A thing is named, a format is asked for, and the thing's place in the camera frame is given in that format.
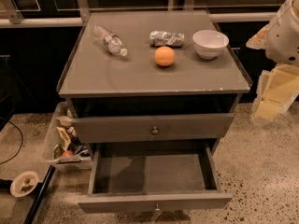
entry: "black wall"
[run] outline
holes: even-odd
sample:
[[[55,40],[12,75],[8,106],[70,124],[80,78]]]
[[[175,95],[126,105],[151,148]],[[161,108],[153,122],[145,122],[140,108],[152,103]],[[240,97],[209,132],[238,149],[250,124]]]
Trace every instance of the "black wall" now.
[[[0,29],[0,90],[12,95],[17,113],[52,112],[60,101],[58,79],[80,27]]]

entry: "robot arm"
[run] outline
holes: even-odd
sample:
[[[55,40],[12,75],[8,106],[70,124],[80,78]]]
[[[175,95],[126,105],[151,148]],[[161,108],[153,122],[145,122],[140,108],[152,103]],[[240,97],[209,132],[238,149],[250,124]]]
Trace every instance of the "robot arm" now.
[[[299,64],[299,0],[286,0],[269,22],[264,48],[277,63]]]
[[[265,49],[277,62],[259,78],[251,121],[263,126],[284,114],[299,94],[299,0],[286,0],[277,15],[248,42],[247,47]]]

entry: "gray nightstand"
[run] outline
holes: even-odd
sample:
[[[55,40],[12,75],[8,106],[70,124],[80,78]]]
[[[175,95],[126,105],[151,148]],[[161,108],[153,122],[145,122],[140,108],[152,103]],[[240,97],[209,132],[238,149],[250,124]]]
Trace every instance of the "gray nightstand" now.
[[[122,39],[125,60],[93,43],[95,24]],[[223,208],[232,199],[212,153],[251,81],[230,48],[199,58],[192,34],[204,29],[216,28],[199,10],[91,14],[58,86],[92,153],[88,195],[78,199],[85,212]],[[154,30],[185,34],[166,69],[153,59]]]

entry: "drawer knob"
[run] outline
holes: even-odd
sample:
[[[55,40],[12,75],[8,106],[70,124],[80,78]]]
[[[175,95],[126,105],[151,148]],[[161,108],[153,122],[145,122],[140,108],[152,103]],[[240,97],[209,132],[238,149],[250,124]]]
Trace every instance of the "drawer knob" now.
[[[159,130],[157,129],[157,127],[152,127],[151,133],[153,135],[157,135],[157,134],[159,134]]]

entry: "tabletop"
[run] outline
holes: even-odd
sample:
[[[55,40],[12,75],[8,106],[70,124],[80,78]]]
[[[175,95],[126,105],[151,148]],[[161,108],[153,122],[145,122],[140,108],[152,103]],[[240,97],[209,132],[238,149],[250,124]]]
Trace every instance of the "tabletop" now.
[[[113,56],[94,43],[94,25],[119,36],[128,56]],[[205,29],[216,27],[203,10],[92,13],[59,94],[75,98],[248,92],[249,83],[229,47],[209,61],[195,52],[192,35]],[[156,30],[185,35],[167,68],[154,61],[157,48],[150,45],[150,32]]]

